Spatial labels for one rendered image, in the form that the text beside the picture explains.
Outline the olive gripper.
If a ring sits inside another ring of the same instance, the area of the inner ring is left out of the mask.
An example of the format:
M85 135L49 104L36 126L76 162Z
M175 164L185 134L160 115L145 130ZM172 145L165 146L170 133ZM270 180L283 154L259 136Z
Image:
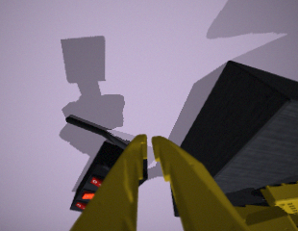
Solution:
M201 162L165 137L151 141L184 231L251 231ZM69 231L137 231L143 159L146 134L128 144Z

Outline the black power strip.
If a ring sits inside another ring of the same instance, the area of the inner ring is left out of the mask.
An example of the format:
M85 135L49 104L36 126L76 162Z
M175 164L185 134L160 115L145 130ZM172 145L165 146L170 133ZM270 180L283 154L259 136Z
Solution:
M86 129L90 132L96 133L103 136L107 140L113 142L109 143L104 141L101 148L99 149L97 155L92 161L86 175L84 176L82 182L80 183L76 194L74 195L72 204L69 210L83 212L87 206L90 199L93 197L103 179L110 172L115 162L118 160L122 152L128 146L128 144L120 141L113 135L109 134L105 130L82 122L73 117L67 117L66 122L73 124L75 126ZM121 148L120 148L121 147ZM143 159L143 179L139 180L138 186L142 185L148 179L148 167L147 159Z

